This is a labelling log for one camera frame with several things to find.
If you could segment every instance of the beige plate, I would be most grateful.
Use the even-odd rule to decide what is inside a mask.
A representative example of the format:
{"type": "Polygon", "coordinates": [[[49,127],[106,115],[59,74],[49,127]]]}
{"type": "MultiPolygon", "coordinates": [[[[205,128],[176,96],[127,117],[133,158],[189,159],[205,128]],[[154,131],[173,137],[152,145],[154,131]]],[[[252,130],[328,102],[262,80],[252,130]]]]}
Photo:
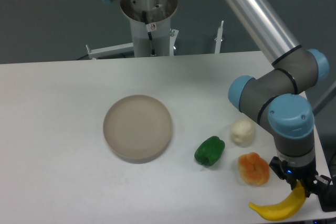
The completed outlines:
{"type": "Polygon", "coordinates": [[[172,119],[157,99],[132,95],[116,102],[104,120],[104,136],[111,148],[130,162],[158,157],[172,136],[172,119]]]}

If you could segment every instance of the metal arm tube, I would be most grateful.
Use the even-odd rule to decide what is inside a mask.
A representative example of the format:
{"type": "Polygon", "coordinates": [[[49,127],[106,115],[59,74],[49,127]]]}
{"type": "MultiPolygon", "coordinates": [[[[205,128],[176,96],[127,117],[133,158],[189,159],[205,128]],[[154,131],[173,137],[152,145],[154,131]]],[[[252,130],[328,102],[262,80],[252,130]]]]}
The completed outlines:
{"type": "Polygon", "coordinates": [[[300,44],[266,0],[226,0],[270,63],[300,44]]]}

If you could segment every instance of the pepper stem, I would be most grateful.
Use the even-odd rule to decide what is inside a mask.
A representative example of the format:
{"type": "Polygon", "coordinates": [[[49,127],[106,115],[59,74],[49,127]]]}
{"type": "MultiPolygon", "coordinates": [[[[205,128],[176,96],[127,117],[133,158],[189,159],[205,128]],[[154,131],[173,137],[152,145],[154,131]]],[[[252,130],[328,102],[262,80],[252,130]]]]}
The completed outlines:
{"type": "Polygon", "coordinates": [[[205,157],[203,159],[203,162],[201,163],[202,165],[207,165],[209,163],[209,159],[207,157],[205,157]]]}

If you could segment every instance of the white table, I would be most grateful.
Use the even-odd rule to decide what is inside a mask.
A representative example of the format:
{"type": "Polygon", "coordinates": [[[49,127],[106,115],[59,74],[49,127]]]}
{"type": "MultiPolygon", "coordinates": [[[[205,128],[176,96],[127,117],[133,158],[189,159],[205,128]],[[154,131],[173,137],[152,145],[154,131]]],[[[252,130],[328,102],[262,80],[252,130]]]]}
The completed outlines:
{"type": "MultiPolygon", "coordinates": [[[[257,126],[249,147],[228,138],[242,116],[230,84],[272,69],[261,52],[0,65],[0,223],[261,223],[248,202],[274,204],[290,186],[271,172],[261,187],[237,171],[241,154],[276,156],[257,126]],[[168,148],[146,164],[119,159],[102,131],[119,99],[150,95],[171,113],[168,148]],[[208,137],[226,143],[213,167],[194,161],[208,137]]],[[[317,169],[330,176],[316,134],[317,169]]],[[[288,221],[335,217],[317,196],[288,221]]]]}

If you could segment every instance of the banana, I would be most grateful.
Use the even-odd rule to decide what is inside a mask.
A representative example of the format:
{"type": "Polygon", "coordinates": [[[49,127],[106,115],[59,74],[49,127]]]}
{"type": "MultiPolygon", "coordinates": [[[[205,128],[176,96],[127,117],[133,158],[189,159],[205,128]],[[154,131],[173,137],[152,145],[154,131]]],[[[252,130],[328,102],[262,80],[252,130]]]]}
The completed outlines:
{"type": "Polygon", "coordinates": [[[274,205],[258,206],[250,202],[248,205],[265,220],[285,220],[293,216],[306,201],[306,195],[300,181],[293,191],[282,202],[274,205]]]}

